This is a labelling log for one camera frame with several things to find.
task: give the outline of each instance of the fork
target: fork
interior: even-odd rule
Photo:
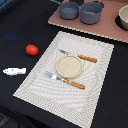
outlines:
[[[50,79],[53,79],[53,80],[61,80],[62,82],[67,83],[67,84],[70,84],[70,85],[75,86],[77,88],[85,89],[85,86],[84,85],[79,84],[79,83],[76,83],[76,82],[71,81],[71,80],[68,80],[68,79],[60,78],[60,77],[58,77],[57,75],[55,75],[55,74],[53,74],[51,72],[45,72],[45,75],[47,77],[49,77]]]

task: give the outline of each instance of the knife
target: knife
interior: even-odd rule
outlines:
[[[87,56],[83,56],[83,55],[76,55],[74,53],[70,53],[70,52],[67,52],[67,51],[63,51],[63,50],[60,50],[58,49],[60,52],[66,54],[66,55],[75,55],[77,57],[79,57],[80,59],[83,59],[83,60],[88,60],[88,61],[91,61],[91,62],[94,62],[96,63],[97,62],[97,59],[95,58],[91,58],[91,57],[87,57]]]
[[[53,79],[53,80],[61,80],[62,82],[67,83],[67,84],[70,84],[70,85],[75,86],[77,88],[85,89],[85,86],[84,85],[79,84],[79,83],[76,83],[76,82],[71,81],[71,80],[68,80],[68,79],[62,79],[62,78],[58,77],[57,75],[55,75],[55,74],[53,74],[51,72],[45,72],[45,75],[47,77],[49,77],[50,79]]]

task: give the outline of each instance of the bowl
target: bowl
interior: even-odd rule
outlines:
[[[121,25],[125,30],[128,30],[128,5],[122,7],[119,10],[119,17]]]
[[[63,78],[75,78],[82,73],[83,63],[76,56],[66,55],[56,62],[56,71]]]

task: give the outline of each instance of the cutlery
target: cutlery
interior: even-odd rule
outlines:
[[[70,53],[70,52],[67,52],[67,51],[63,51],[63,50],[60,50],[58,49],[60,52],[66,54],[66,55],[74,55],[74,56],[77,56],[79,57],[80,59],[83,59],[83,60],[88,60],[88,61],[91,61],[91,62],[94,62],[96,63],[97,62],[97,59],[95,58],[91,58],[91,57],[87,57],[87,56],[83,56],[83,55],[76,55],[74,53]]]
[[[57,75],[55,75],[55,74],[53,74],[51,72],[45,72],[45,75],[47,77],[49,77],[50,79],[53,79],[53,80],[61,80],[62,82],[67,83],[67,84],[70,84],[70,85],[75,86],[77,88],[85,89],[85,86],[84,85],[79,84],[79,83],[76,83],[76,82],[71,81],[71,80],[68,80],[68,79],[62,79],[62,78],[58,77]]]
[[[3,73],[6,74],[6,75],[10,75],[10,76],[17,75],[17,74],[25,74],[26,73],[26,68],[22,68],[22,69],[7,68],[7,69],[3,70]]]

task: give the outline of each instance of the dark table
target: dark table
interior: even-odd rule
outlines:
[[[59,31],[114,45],[91,128],[128,127],[128,44],[48,24],[59,5],[50,0],[15,0],[0,12],[0,106],[30,116],[52,128],[78,126],[13,97]],[[25,52],[28,44],[39,48],[35,57]],[[6,76],[3,69],[27,68],[25,75]]]

